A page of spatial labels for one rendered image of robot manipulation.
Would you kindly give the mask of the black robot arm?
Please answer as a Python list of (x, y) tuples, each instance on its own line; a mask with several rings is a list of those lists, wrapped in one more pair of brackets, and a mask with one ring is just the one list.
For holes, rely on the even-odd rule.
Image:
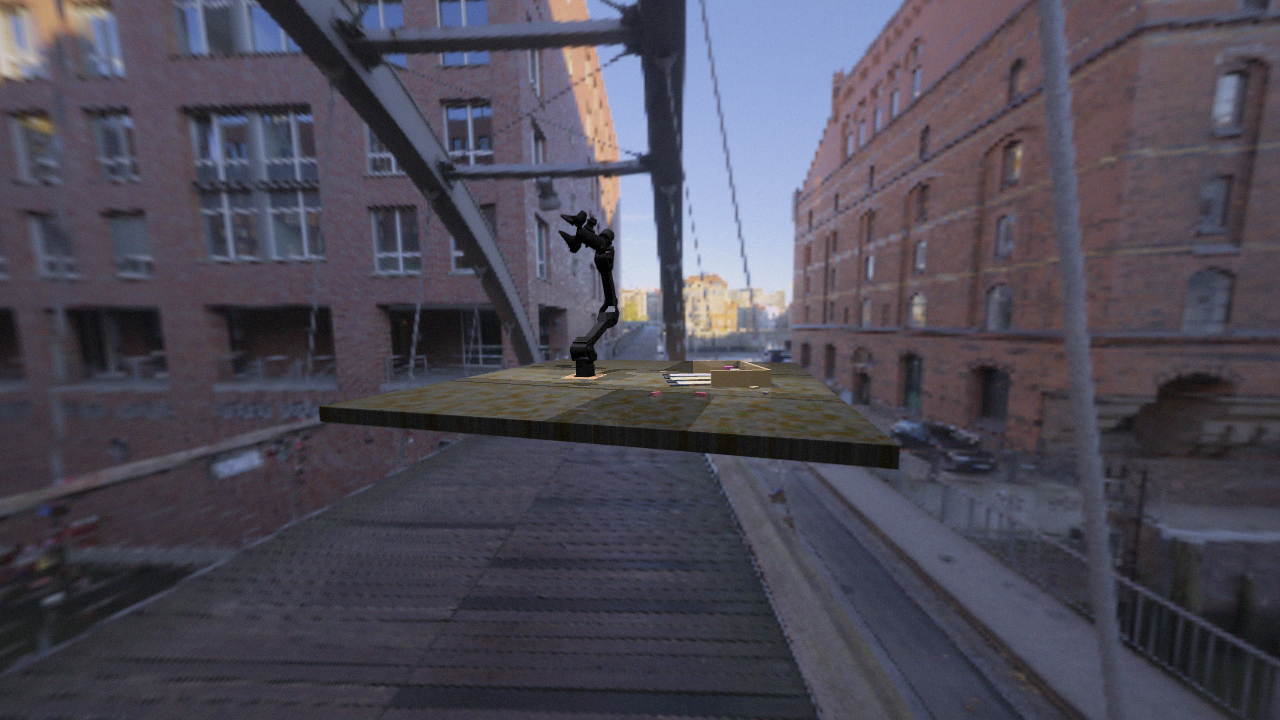
[[(576, 361), (576, 375), (573, 377), (596, 375), (595, 365), (593, 364), (593, 361), (596, 361), (594, 345), (608, 328), (617, 324), (620, 318), (620, 310), (617, 307), (618, 299), (616, 299), (612, 275), (612, 269), (614, 266), (614, 246), (611, 247), (611, 245), (613, 240), (613, 231), (605, 229), (602, 231), (599, 236), (595, 234), (590, 246), (596, 250), (594, 263), (596, 264), (596, 270), (602, 274), (605, 301), (599, 310), (599, 315), (596, 316), (598, 322), (593, 329), (589, 331), (585, 337), (577, 337), (573, 340), (570, 347), (572, 361)], [(614, 313), (605, 313), (608, 306), (614, 306)]]

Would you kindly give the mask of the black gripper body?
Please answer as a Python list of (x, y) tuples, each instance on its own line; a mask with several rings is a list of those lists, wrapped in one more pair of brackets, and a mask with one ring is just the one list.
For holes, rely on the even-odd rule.
[(582, 243), (585, 243), (586, 249), (591, 246), (593, 238), (595, 237), (595, 232), (586, 231), (586, 228), (582, 227), (586, 219), (588, 219), (586, 211), (580, 211), (579, 215), (575, 218), (573, 225), (577, 227), (577, 231), (576, 231), (576, 237), (571, 243), (570, 252), (579, 252), (579, 249), (581, 249)]

